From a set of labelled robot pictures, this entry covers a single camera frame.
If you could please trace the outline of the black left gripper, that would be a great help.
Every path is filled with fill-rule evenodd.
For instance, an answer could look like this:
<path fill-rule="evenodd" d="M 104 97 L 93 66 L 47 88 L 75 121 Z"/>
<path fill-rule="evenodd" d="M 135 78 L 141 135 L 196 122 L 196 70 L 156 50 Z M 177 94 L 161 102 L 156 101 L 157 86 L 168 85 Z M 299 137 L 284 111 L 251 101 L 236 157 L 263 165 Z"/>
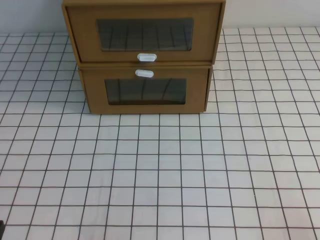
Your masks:
<path fill-rule="evenodd" d="M 0 229 L 2 230 L 4 228 L 4 222 L 3 220 L 0 220 Z"/>

